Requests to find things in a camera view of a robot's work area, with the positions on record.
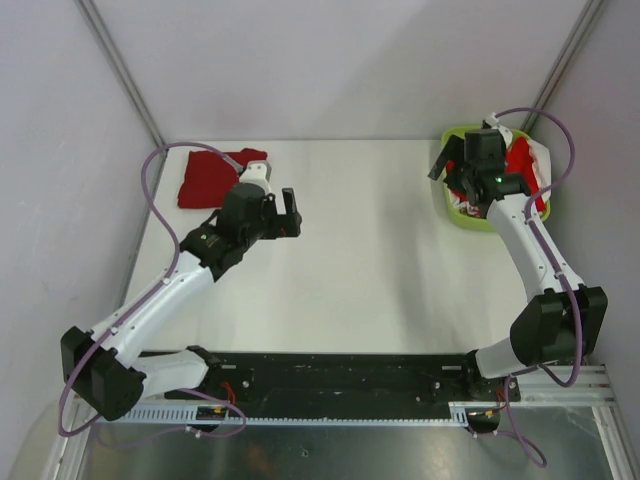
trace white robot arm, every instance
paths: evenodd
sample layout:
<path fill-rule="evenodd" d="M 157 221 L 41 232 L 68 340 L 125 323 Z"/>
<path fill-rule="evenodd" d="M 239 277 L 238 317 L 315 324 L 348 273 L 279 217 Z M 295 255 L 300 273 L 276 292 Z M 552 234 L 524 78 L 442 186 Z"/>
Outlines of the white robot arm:
<path fill-rule="evenodd" d="M 302 218 L 292 189 L 282 191 L 286 212 L 277 213 L 271 193 L 271 167 L 251 162 L 223 206 L 180 244 L 180 256 L 170 275 L 162 274 L 128 304 L 89 332 L 71 328 L 62 337 L 65 380 L 105 332 L 110 335 L 91 356 L 73 389 L 107 420 L 126 414 L 140 398 L 201 384 L 217 359 L 204 349 L 139 358 L 144 342 L 189 299 L 210 288 L 260 239 L 297 237 Z M 134 305 L 142 304 L 118 327 L 114 324 Z"/>
<path fill-rule="evenodd" d="M 560 254 L 539 215 L 526 214 L 529 187 L 520 174 L 505 173 L 503 134 L 483 128 L 466 132 L 464 140 L 451 137 L 429 177 L 437 180 L 449 160 L 454 160 L 455 166 L 445 182 L 466 195 L 500 235 L 520 273 L 528 301 L 507 338 L 470 352 L 471 370 L 475 370 L 478 379 L 493 379 L 539 364 L 572 359 L 577 341 L 573 321 L 576 312 L 572 311 L 569 296 L 575 296 L 580 310 L 582 354 L 590 354 L 607 297 L 600 287 L 584 285 Z"/>

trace green basket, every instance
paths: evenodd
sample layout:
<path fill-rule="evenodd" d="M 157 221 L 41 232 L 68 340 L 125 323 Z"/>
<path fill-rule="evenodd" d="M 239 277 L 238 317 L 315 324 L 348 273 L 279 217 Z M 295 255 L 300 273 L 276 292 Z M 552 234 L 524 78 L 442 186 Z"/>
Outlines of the green basket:
<path fill-rule="evenodd" d="M 465 132 L 469 130 L 478 130 L 479 128 L 482 128 L 482 126 L 481 125 L 463 125 L 460 127 L 450 128 L 449 130 L 447 130 L 442 134 L 442 138 L 440 142 L 441 148 L 444 148 L 444 146 L 446 145 L 451 135 L 456 135 L 460 138 L 464 138 Z M 525 137 L 527 140 L 531 138 L 529 137 L 529 135 L 527 135 L 524 132 L 521 132 L 520 130 L 511 130 L 511 131 L 513 132 L 514 141 L 520 137 Z M 447 204 L 447 212 L 449 212 L 449 218 L 451 218 L 451 221 L 453 223 L 455 223 L 460 228 L 466 228 L 467 230 L 479 230 L 481 232 L 495 232 L 491 224 L 484 218 L 470 217 L 456 210 L 456 208 L 451 203 L 451 200 L 449 199 L 449 191 L 448 191 L 449 188 L 447 187 L 446 184 L 443 184 L 443 185 L 444 185 L 444 199 L 445 199 L 445 203 Z M 547 200 L 546 207 L 547 209 L 545 210 L 544 214 L 541 217 L 543 222 L 547 218 L 549 218 L 549 215 L 551 214 L 551 199 Z"/>

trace red cloth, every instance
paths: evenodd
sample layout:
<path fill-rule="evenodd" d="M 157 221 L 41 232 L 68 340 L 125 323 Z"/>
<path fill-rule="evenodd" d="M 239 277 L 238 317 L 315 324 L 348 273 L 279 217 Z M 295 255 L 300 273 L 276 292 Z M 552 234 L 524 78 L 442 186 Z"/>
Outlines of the red cloth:
<path fill-rule="evenodd" d="M 531 195 L 537 193 L 539 190 L 538 181 L 533 173 L 534 161 L 534 158 L 529 152 L 529 142 L 527 142 L 525 137 L 518 138 L 513 142 L 513 145 L 511 145 L 511 150 L 507 151 L 507 168 L 505 169 L 505 173 L 520 173 L 524 178 L 524 181 L 529 185 Z M 446 169 L 447 173 L 453 169 L 453 162 L 451 160 L 447 163 Z M 462 195 L 457 192 L 452 193 L 461 201 L 467 201 L 466 195 Z M 536 207 L 540 213 L 544 213 L 547 210 L 547 206 L 545 205 L 542 197 L 536 198 Z"/>
<path fill-rule="evenodd" d="M 267 152 L 243 148 L 241 152 L 225 152 L 243 167 L 254 160 L 266 160 Z M 184 182 L 178 193 L 180 208 L 219 208 L 226 193 L 238 183 L 238 175 L 219 155 L 189 152 Z"/>

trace gray wall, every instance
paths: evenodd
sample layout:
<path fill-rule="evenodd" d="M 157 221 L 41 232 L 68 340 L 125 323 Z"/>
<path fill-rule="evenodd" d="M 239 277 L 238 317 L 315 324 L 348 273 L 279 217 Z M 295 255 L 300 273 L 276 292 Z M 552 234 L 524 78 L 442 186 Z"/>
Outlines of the gray wall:
<path fill-rule="evenodd" d="M 439 138 L 528 104 L 585 0 L 96 4 L 167 139 L 276 140 Z"/>
<path fill-rule="evenodd" d="M 568 184 L 552 197 L 549 228 L 585 281 L 601 285 L 609 297 L 595 358 L 608 366 L 636 451 L 640 450 L 638 19 L 640 2 L 612 1 L 549 106 L 566 122 L 577 149 Z M 561 171 L 567 158 L 562 134 L 544 120 L 534 134 L 550 146 L 554 166 Z"/>
<path fill-rule="evenodd" d="M 2 2 L 0 45 L 4 479 L 60 393 L 58 339 L 116 306 L 151 144 L 73 2 Z"/>

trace white tabletop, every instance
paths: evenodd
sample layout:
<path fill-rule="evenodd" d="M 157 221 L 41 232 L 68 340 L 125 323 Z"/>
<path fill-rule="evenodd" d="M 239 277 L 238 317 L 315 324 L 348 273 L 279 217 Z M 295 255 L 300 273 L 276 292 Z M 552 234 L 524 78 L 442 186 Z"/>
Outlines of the white tabletop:
<path fill-rule="evenodd" d="M 294 187 L 296 239 L 259 241 L 146 345 L 218 351 L 466 353 L 508 335 L 524 288 L 496 234 L 448 219 L 427 178 L 439 142 L 215 142 L 265 150 L 271 184 Z M 168 156 L 156 204 L 183 238 L 209 210 L 177 207 L 188 148 Z M 129 297 L 168 264 L 170 240 L 151 217 Z"/>

